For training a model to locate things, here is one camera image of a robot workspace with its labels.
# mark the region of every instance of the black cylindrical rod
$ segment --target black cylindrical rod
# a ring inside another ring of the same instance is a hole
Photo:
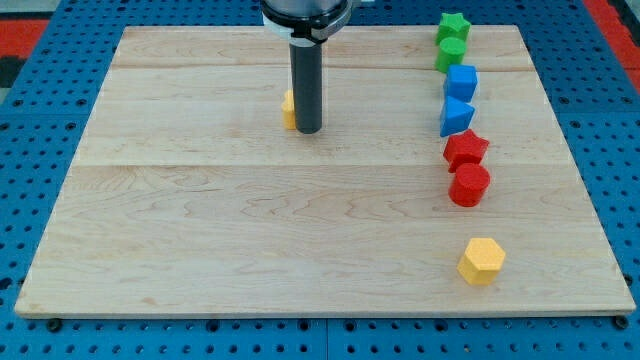
[[[313,134],[322,128],[322,46],[289,45],[296,128]]]

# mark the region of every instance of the red object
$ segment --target red object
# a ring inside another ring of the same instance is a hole
[[[29,57],[49,20],[0,20],[0,57]]]
[[[640,47],[633,43],[629,29],[620,22],[618,11],[607,0],[584,0],[583,3],[627,71],[636,90],[640,92]]]
[[[489,147],[489,141],[478,137],[469,129],[460,135],[451,135],[444,148],[444,158],[449,162],[449,172],[466,163],[479,164]]]
[[[489,171],[478,164],[462,164],[449,188],[451,200],[464,207],[476,206],[491,183]]]

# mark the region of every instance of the red block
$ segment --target red block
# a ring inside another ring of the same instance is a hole
[[[488,147],[489,141],[478,137],[471,129],[460,135],[449,136],[443,154],[449,162],[449,172],[456,172],[462,164],[479,164]]]
[[[478,164],[462,164],[458,167],[449,188],[449,197],[460,206],[476,206],[490,183],[491,176],[487,169]]]
[[[0,57],[28,58],[48,23],[49,20],[0,20]]]

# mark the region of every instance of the plastic block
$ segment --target plastic block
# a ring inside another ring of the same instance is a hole
[[[450,65],[444,81],[445,96],[469,102],[478,85],[476,67],[471,65]]]
[[[491,175],[487,169],[478,164],[462,164],[456,170],[449,187],[449,198],[460,206],[476,206],[490,183]]]
[[[489,285],[502,269],[506,253],[492,238],[472,238],[458,263],[469,285]]]
[[[293,107],[293,90],[289,89],[284,93],[282,108],[282,125],[287,130],[296,129],[296,113]]]
[[[450,96],[445,97],[440,113],[440,136],[445,137],[467,130],[475,111],[476,109],[467,103]]]
[[[484,157],[489,141],[469,129],[460,135],[451,135],[444,148],[444,158],[449,162],[449,172],[456,172],[462,164],[479,164]]]
[[[436,58],[436,69],[446,74],[449,65],[461,64],[464,54],[467,52],[467,44],[455,37],[448,37],[440,42],[438,57]]]
[[[438,34],[436,35],[436,45],[439,45],[442,40],[448,37],[467,41],[469,29],[471,29],[471,23],[464,18],[462,13],[442,13]]]

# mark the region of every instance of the blue pentagonal block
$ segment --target blue pentagonal block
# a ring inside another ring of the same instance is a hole
[[[440,136],[445,137],[469,128],[476,109],[454,97],[445,96],[440,113]]]
[[[476,67],[471,65],[451,65],[444,81],[445,96],[469,102],[478,85]]]

